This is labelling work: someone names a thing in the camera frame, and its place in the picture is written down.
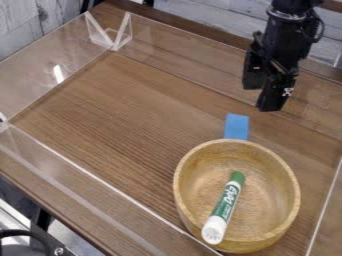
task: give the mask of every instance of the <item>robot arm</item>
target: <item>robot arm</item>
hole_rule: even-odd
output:
[[[260,111],[280,110],[291,96],[297,62],[323,36],[324,24],[313,11],[320,3],[321,0],[272,0],[267,9],[265,31],[253,33],[241,79],[245,90],[261,89],[256,102]]]

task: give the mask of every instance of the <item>blue block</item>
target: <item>blue block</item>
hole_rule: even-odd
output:
[[[227,114],[224,139],[248,140],[249,117]]]

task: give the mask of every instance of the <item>bowl rim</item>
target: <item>bowl rim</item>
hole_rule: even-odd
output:
[[[277,235],[280,235],[289,227],[297,212],[299,212],[299,207],[300,207],[300,189],[299,189],[299,184],[293,175],[293,172],[291,170],[291,167],[287,165],[287,163],[284,162],[284,160],[277,156],[276,153],[273,153],[269,149],[267,149],[264,146],[251,142],[251,141],[243,141],[243,140],[236,140],[236,139],[217,139],[217,140],[210,140],[208,142],[204,142],[201,144],[198,144],[194,148],[192,148],[186,154],[182,156],[177,166],[176,166],[176,171],[173,174],[173,197],[174,197],[174,202],[176,202],[176,206],[181,211],[181,214],[185,216],[185,218],[188,219],[188,221],[190,222],[190,224],[198,228],[198,230],[201,229],[201,227],[197,224],[197,221],[194,220],[194,217],[192,216],[185,203],[182,201],[181,195],[180,195],[180,189],[178,189],[178,177],[180,177],[180,170],[181,167],[185,163],[185,161],[188,160],[189,156],[201,148],[213,145],[213,144],[220,144],[220,143],[237,143],[237,144],[247,144],[252,147],[256,147],[257,149],[260,149],[261,151],[264,151],[267,154],[269,154],[277,161],[279,163],[284,166],[284,170],[289,176],[291,179],[291,183],[293,186],[293,202],[292,202],[292,206],[291,206],[291,210],[288,213],[287,218],[283,220],[283,222],[269,231],[267,231],[264,234],[255,236],[255,237],[249,237],[249,238],[229,238],[224,241],[229,241],[229,242],[257,242],[257,241],[264,241],[272,237],[276,237]]]

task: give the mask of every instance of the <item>marker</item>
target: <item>marker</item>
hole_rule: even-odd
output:
[[[201,237],[208,244],[216,245],[223,240],[244,181],[243,173],[233,171],[214,209],[201,228]]]

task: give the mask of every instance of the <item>round wooden bowl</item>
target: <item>round wooden bowl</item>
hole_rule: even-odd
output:
[[[300,205],[299,185],[281,158],[260,145],[220,139],[194,147],[182,157],[173,177],[177,212],[186,229],[200,230],[233,170],[245,175],[224,240],[213,247],[248,253],[272,245],[287,231]]]

